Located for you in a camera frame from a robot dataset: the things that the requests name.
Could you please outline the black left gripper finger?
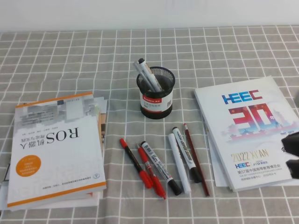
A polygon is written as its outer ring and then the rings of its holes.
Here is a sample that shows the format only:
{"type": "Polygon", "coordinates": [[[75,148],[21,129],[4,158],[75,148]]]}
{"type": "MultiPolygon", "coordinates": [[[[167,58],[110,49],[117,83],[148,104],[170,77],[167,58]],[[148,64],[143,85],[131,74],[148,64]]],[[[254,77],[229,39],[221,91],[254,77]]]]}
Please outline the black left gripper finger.
{"type": "Polygon", "coordinates": [[[293,179],[299,179],[299,160],[288,160],[286,162],[293,179]]]}

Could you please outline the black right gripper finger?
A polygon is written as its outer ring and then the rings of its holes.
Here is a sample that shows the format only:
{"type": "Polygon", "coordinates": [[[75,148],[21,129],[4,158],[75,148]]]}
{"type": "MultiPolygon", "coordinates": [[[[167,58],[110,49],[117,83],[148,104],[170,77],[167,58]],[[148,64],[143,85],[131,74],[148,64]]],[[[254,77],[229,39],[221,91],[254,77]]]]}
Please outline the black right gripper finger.
{"type": "Polygon", "coordinates": [[[281,140],[285,151],[292,155],[299,154],[299,133],[293,133],[281,140]]]}

